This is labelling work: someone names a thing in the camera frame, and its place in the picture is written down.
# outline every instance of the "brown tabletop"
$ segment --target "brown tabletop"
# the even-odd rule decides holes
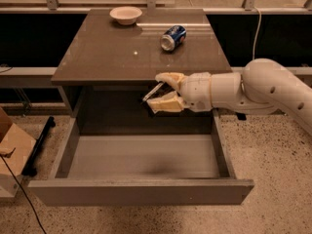
[[[88,13],[52,78],[53,84],[144,83],[154,81],[160,72],[231,71],[202,10],[145,10],[131,26],[120,25],[109,12]],[[162,50],[160,37],[176,24],[186,28],[186,39],[168,53]]]

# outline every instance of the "bowl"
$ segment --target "bowl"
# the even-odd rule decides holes
[[[122,25],[131,25],[142,15],[142,10],[132,6],[117,7],[111,10],[109,15]]]

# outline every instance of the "cardboard box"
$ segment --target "cardboard box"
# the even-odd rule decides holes
[[[14,150],[10,158],[5,158],[16,177],[21,180],[21,172],[32,152],[36,140],[27,132],[14,124],[6,112],[0,107],[0,153],[6,154]],[[18,187],[10,171],[0,159],[0,198],[14,197]]]

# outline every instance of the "drawer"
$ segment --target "drawer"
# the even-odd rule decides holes
[[[47,180],[48,206],[239,205],[254,187],[234,174],[217,111],[148,117],[141,91],[88,89]]]

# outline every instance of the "can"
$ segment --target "can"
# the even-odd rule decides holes
[[[175,25],[162,35],[160,43],[165,51],[173,51],[186,37],[186,29],[181,25]]]

